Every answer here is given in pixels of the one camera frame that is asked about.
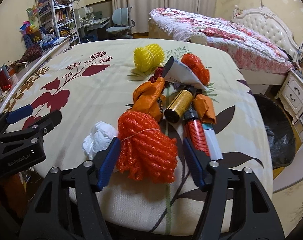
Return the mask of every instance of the red bottle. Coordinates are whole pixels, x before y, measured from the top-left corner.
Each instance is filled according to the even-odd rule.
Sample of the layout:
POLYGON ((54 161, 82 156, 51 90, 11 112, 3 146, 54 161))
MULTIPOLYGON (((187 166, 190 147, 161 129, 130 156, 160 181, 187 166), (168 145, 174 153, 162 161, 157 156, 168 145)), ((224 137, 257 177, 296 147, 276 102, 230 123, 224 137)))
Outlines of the red bottle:
POLYGON ((203 151, 206 153, 207 156, 210 156, 204 129, 201 125, 196 110, 194 110, 193 108, 189 108, 184 113, 184 119, 184 130, 186 133, 186 137, 190 138, 191 142, 197 150, 203 151))

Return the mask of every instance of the bedspread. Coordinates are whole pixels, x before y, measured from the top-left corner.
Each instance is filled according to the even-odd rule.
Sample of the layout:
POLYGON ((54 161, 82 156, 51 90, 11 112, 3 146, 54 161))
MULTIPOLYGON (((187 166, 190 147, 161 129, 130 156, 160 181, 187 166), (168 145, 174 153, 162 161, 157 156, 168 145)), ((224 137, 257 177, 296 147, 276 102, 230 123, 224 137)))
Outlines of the bedspread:
MULTIPOLYGON (((31 75, 20 87, 5 111, 31 104, 34 111, 9 127, 18 130, 41 116, 58 109, 62 121, 44 136, 46 160, 35 166, 41 176, 58 166, 77 167, 86 160, 82 142, 97 121, 117 128, 118 118, 133 104, 133 91, 153 73, 135 70, 134 50, 157 43, 170 56, 180 59, 185 53, 199 56, 209 69, 211 81, 207 95, 212 98, 217 124, 215 132, 224 165, 241 170, 253 169, 269 196, 272 195, 272 165, 266 129, 257 103, 246 81, 230 56, 199 44, 161 39, 128 39, 79 44, 54 57, 31 75)), ((164 107, 174 99, 171 87, 165 88, 164 107)), ((162 120, 162 131, 177 139, 178 157, 175 181, 153 184, 149 179, 133 181, 128 174, 115 172, 102 192, 97 193, 104 219, 127 228, 158 234, 192 235, 201 214, 206 194, 194 185, 182 152, 182 122, 162 120)), ((75 189, 70 189, 75 201, 75 189)), ((232 189, 223 231, 228 231, 232 189)))
POLYGON ((170 8, 150 12, 151 21, 178 41, 188 41, 194 32, 207 36, 208 46, 227 52, 241 69, 285 74, 292 64, 287 55, 264 36, 222 18, 170 8))

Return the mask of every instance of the wooden floor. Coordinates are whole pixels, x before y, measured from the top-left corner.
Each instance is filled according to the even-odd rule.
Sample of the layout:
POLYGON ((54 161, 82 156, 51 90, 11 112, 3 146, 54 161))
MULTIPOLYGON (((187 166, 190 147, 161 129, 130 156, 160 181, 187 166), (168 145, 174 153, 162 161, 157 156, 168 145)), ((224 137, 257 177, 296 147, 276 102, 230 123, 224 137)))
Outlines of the wooden floor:
POLYGON ((148 33, 134 33, 134 39, 145 39, 148 38, 148 33))

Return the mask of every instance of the blue gripper pad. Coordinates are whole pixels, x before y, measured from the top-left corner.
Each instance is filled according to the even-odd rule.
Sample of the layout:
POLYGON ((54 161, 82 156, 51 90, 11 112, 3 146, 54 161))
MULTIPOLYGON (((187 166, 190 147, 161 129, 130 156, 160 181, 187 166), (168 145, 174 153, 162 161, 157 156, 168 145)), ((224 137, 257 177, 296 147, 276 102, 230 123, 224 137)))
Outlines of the blue gripper pad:
POLYGON ((6 118, 7 123, 14 124, 28 116, 30 116, 33 113, 33 108, 31 105, 23 106, 11 113, 8 114, 8 117, 6 118))
POLYGON ((202 189, 205 186, 205 182, 203 179, 203 169, 199 163, 197 156, 195 155, 194 148, 190 145, 189 140, 187 138, 182 141, 182 148, 191 177, 195 185, 202 189))
POLYGON ((109 179, 112 175, 113 169, 121 152, 121 141, 116 138, 114 143, 110 145, 107 150, 109 152, 98 171, 99 177, 97 187, 100 191, 109 183, 109 179))

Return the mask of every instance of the black bottle cap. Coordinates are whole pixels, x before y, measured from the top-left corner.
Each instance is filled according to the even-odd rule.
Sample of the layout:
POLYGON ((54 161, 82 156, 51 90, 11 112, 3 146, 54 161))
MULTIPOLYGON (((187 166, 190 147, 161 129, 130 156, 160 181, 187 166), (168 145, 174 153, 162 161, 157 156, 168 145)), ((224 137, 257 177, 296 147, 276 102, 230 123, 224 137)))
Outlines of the black bottle cap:
POLYGON ((164 115, 168 122, 177 123, 180 119, 178 113, 169 108, 165 110, 164 115))
POLYGON ((193 96, 195 96, 197 88, 194 88, 193 86, 186 86, 184 90, 188 90, 193 96))
POLYGON ((185 119, 185 122, 189 122, 190 120, 199 119, 197 111, 195 109, 193 109, 193 108, 189 108, 184 113, 184 119, 185 119))

